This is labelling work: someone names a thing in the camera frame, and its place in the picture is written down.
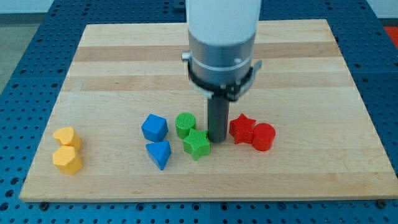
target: green cylinder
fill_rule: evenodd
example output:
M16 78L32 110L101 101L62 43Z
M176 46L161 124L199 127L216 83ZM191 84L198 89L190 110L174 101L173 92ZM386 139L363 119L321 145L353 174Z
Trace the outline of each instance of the green cylinder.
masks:
M180 139L185 139L189 135L189 130L195 129L197 120L191 113L181 113L175 118L175 129Z

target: blue block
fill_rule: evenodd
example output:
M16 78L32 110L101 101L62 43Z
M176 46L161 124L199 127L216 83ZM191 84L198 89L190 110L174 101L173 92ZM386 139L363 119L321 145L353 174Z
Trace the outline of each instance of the blue block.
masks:
M148 155L160 170L164 170L172 153L169 141L155 142L146 145Z
M144 137L154 142L163 141L169 131L166 119L153 114L148 116L144 124L141 126L141 129L142 133L144 133Z

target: red star block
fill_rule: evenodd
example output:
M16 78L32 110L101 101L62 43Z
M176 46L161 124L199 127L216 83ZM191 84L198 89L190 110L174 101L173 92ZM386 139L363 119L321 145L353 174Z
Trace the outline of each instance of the red star block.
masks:
M241 114L237 119L230 121L229 133L234 137L234 143L239 144L245 142L251 144L255 124L255 119L249 119L244 114Z
M253 129L252 145L258 151L267 151L272 147L275 136L275 129L270 124L258 124Z

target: black cylinder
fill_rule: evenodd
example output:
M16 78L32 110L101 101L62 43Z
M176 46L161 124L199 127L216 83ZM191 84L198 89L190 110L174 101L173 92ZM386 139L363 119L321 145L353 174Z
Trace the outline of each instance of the black cylinder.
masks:
M229 101L223 97L207 100L207 128L211 142L220 143L226 139L228 112Z

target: blue triangular prism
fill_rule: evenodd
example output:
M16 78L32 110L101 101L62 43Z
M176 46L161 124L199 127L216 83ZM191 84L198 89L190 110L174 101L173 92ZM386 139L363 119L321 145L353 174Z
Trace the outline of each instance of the blue triangular prism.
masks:
M155 142L146 145L148 155L160 170L164 170L172 151L169 141Z

